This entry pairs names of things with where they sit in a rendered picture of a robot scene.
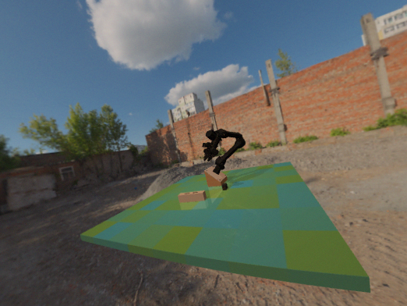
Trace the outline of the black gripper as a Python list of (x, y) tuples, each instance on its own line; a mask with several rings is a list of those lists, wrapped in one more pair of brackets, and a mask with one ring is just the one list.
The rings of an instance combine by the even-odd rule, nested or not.
[(212, 148), (205, 148), (204, 150), (203, 150), (203, 152), (204, 152), (204, 161), (206, 161), (207, 160), (207, 158), (208, 158), (208, 162), (215, 156), (215, 155), (217, 155), (218, 154), (218, 150), (216, 149), (217, 147), (218, 147), (218, 144), (217, 143), (215, 143), (215, 142), (211, 142), (211, 144), (212, 144)]

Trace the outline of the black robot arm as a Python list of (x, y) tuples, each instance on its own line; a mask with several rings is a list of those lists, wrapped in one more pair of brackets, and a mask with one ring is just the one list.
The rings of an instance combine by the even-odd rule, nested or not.
[[(219, 143), (219, 141), (222, 141), (222, 138), (227, 138), (227, 137), (235, 137), (236, 141), (235, 144), (223, 155), (223, 156), (218, 156), (218, 158), (215, 160), (216, 167), (214, 168), (213, 172), (217, 173), (219, 175), (220, 171), (225, 168), (224, 164), (226, 163), (226, 160), (239, 148), (242, 148), (243, 146), (246, 145), (246, 142), (242, 136), (241, 133), (236, 133), (236, 132), (230, 132), (227, 130), (219, 129), (216, 131), (208, 130), (206, 132), (206, 137), (208, 137), (211, 141), (215, 143)], [(203, 146), (205, 148), (212, 148), (212, 144), (210, 142), (203, 143)]]

